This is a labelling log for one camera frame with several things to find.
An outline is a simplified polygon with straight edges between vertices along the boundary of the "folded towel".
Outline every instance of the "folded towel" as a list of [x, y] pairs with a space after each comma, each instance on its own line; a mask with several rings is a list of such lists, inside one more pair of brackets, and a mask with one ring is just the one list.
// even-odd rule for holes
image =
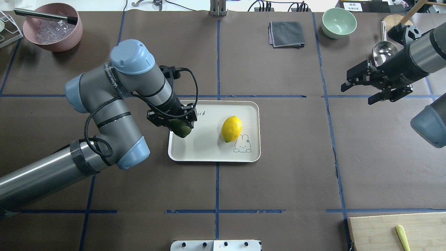
[[304, 33], [300, 22], [269, 22], [269, 44], [274, 48], [305, 46]]

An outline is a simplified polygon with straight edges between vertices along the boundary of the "pink bowl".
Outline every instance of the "pink bowl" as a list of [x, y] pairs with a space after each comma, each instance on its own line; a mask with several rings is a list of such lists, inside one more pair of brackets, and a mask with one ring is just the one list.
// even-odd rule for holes
[[62, 3], [45, 4], [37, 8], [35, 11], [56, 15], [58, 15], [59, 12], [62, 12], [69, 17], [77, 17], [78, 23], [73, 31], [65, 38], [54, 43], [41, 44], [37, 42], [37, 33], [39, 31], [41, 19], [27, 17], [23, 24], [23, 34], [29, 41], [42, 49], [53, 52], [69, 50], [79, 43], [82, 37], [82, 22], [79, 17], [79, 13], [72, 6]]

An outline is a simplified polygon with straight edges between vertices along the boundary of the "wooden cutting board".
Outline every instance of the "wooden cutting board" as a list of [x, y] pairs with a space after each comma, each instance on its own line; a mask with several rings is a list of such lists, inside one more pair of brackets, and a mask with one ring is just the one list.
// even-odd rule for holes
[[397, 225], [411, 251], [446, 251], [446, 212], [351, 217], [348, 225], [356, 251], [404, 251]]
[[[397, 25], [401, 21], [401, 19], [403, 19], [403, 16], [396, 14], [388, 15], [387, 17], [385, 17], [383, 21], [386, 22], [386, 32]], [[413, 25], [413, 23], [409, 20], [405, 23], [405, 25]]]

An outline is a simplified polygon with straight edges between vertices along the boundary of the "round wooden board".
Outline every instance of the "round wooden board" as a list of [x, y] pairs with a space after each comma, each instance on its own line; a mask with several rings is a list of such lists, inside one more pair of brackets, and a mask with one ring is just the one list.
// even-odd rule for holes
[[[403, 16], [396, 14], [388, 15], [387, 17], [385, 17], [383, 21], [386, 22], [386, 32], [388, 32], [392, 27], [397, 25], [401, 21], [401, 19], [403, 19]], [[410, 20], [408, 20], [406, 22], [406, 25], [413, 25], [413, 23]]]

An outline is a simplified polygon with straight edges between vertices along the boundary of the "wooden stick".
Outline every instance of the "wooden stick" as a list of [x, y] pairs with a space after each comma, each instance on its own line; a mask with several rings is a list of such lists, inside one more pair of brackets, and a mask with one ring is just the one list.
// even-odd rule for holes
[[412, 7], [412, 9], [409, 10], [409, 13], [401, 19], [401, 21], [397, 24], [405, 24], [407, 20], [409, 20], [417, 11], [427, 2], [427, 0], [419, 0], [415, 6]]
[[442, 4], [442, 3], [435, 3], [435, 2], [426, 2], [426, 4], [430, 4], [430, 5], [440, 5], [440, 6], [446, 6], [446, 4]]

